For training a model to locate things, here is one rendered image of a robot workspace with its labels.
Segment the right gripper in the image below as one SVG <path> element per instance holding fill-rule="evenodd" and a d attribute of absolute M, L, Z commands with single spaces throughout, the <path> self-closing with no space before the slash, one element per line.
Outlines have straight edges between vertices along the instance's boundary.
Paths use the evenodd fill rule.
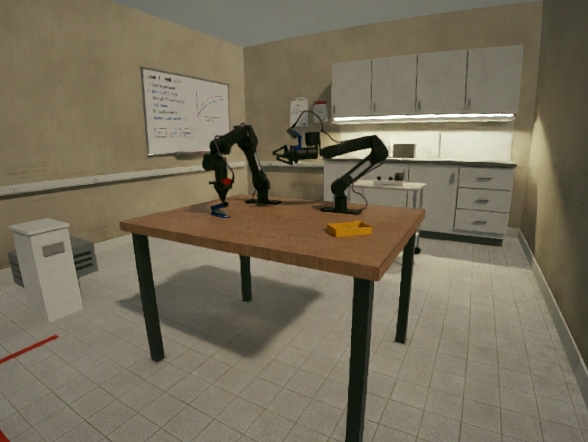
<path fill-rule="evenodd" d="M 223 187 L 223 183 L 225 185 L 227 184 L 231 184 L 230 181 L 231 179 L 227 179 L 227 169 L 218 169 L 215 170 L 215 181 L 216 182 L 209 182 L 209 185 L 214 184 L 214 189 L 217 192 L 217 194 L 219 195 L 219 198 L 221 200 L 221 202 L 225 201 L 226 195 L 229 191 L 229 189 L 224 189 Z M 223 180 L 223 179 L 227 179 L 227 180 Z"/>

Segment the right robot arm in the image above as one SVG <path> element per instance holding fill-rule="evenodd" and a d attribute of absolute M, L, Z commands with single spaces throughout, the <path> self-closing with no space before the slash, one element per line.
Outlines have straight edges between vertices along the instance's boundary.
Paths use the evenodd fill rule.
<path fill-rule="evenodd" d="M 249 135 L 248 135 L 249 134 Z M 247 138 L 246 138 L 247 137 Z M 244 139 L 245 138 L 245 139 Z M 229 151 L 230 148 L 237 143 L 238 147 L 241 148 L 241 151 L 245 154 L 251 173 L 252 173 L 252 183 L 255 189 L 257 189 L 257 198 L 258 199 L 250 199 L 247 200 L 246 203 L 258 203 L 258 204 L 279 204 L 281 201 L 276 200 L 269 200 L 268 199 L 268 189 L 270 189 L 270 182 L 267 178 L 267 175 L 263 172 L 259 158 L 257 155 L 257 145 L 258 139 L 257 136 L 252 128 L 251 125 L 244 125 L 244 127 L 237 128 L 236 130 L 232 131 L 231 133 L 215 138 L 216 144 L 218 146 L 219 151 L 222 155 L 230 155 Z M 241 140 L 241 141 L 240 141 Z M 228 143 L 227 143 L 228 142 Z M 210 154 L 203 155 L 202 167 L 205 171 L 217 170 L 217 169 L 227 169 L 227 165 L 222 159 L 216 146 L 214 140 L 210 142 Z M 250 147 L 250 150 L 249 148 Z M 252 151 L 251 151 L 252 150 Z M 221 163 L 221 166 L 220 166 Z M 258 200 L 258 201 L 257 201 Z M 257 201 L 257 202 L 248 202 L 248 201 Z"/>

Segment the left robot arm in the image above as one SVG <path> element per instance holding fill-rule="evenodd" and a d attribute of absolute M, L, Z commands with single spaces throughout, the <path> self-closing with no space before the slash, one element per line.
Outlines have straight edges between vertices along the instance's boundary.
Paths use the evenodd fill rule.
<path fill-rule="evenodd" d="M 331 184 L 331 192 L 335 196 L 334 208 L 333 207 L 324 207 L 321 208 L 320 211 L 323 212 L 333 212 L 333 213 L 343 213 L 343 214 L 353 214 L 358 215 L 362 213 L 362 210 L 354 210 L 347 208 L 347 196 L 345 197 L 344 191 L 347 190 L 355 180 L 357 180 L 360 176 L 362 176 L 365 172 L 367 172 L 371 167 L 375 166 L 377 163 L 382 162 L 385 160 L 388 155 L 389 151 L 379 139 L 377 135 L 371 135 L 369 137 L 360 138 L 348 142 L 343 142 L 335 145 L 326 146 L 321 149 L 320 146 L 320 132 L 308 132 L 305 133 L 305 143 L 307 146 L 315 146 L 315 147 L 308 147 L 306 154 L 308 154 L 308 159 L 317 159 L 318 157 L 318 146 L 319 144 L 319 157 L 324 157 L 326 159 L 333 158 L 339 155 L 343 155 L 346 153 L 356 152 L 364 149 L 371 148 L 371 152 L 367 155 L 362 161 L 360 161 L 356 166 L 354 166 L 351 170 L 349 170 L 346 174 L 337 178 Z M 373 148 L 372 148 L 373 147 Z M 378 160 L 379 159 L 379 160 Z M 340 179 L 340 180 L 338 180 Z M 338 180 L 338 181 L 337 181 Z M 337 182 L 336 182 L 337 181 Z M 333 184 L 334 183 L 334 184 Z M 326 210 L 322 210 L 326 209 Z M 360 212 L 361 211 L 361 212 Z"/>

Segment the yellow tray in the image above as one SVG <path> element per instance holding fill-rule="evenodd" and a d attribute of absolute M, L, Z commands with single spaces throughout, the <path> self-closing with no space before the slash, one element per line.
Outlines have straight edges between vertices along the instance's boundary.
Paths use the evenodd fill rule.
<path fill-rule="evenodd" d="M 331 226 L 333 228 L 331 228 Z M 350 227 L 350 228 L 347 229 L 347 227 Z M 361 227 L 369 227 L 369 228 L 361 228 Z M 335 229 L 347 229 L 347 230 L 335 230 Z M 335 237 L 365 235 L 365 234 L 372 234 L 372 226 L 370 226 L 362 221 L 329 223 L 329 224 L 327 224 L 327 231 L 329 233 L 331 233 L 332 235 L 334 235 Z"/>

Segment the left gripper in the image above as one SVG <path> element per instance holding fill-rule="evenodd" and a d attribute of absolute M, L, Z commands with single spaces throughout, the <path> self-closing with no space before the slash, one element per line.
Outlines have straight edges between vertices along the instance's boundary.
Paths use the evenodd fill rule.
<path fill-rule="evenodd" d="M 298 134 L 295 130 L 293 130 L 293 131 L 296 134 Z M 301 139 L 302 139 L 302 135 L 298 134 L 298 145 L 296 145 L 296 147 L 295 147 L 295 145 L 290 146 L 290 147 L 294 147 L 294 148 L 290 148 L 290 151 L 289 151 L 289 149 L 287 149 L 287 145 L 284 145 L 284 146 L 280 147 L 279 149 L 273 151 L 273 155 L 277 156 L 276 160 L 284 162 L 289 165 L 293 165 L 293 161 L 295 162 L 295 164 L 297 164 L 298 160 L 307 160 L 307 157 L 306 157 L 307 156 L 307 154 L 306 154 L 307 149 L 301 148 Z M 276 153 L 282 149 L 284 149 L 283 154 L 280 155 L 280 154 Z M 295 150 L 293 151 L 293 149 L 295 149 Z M 297 159 L 297 150 L 298 150 L 298 159 Z M 280 159 L 281 157 L 288 159 L 289 161 L 282 160 L 282 159 Z"/>

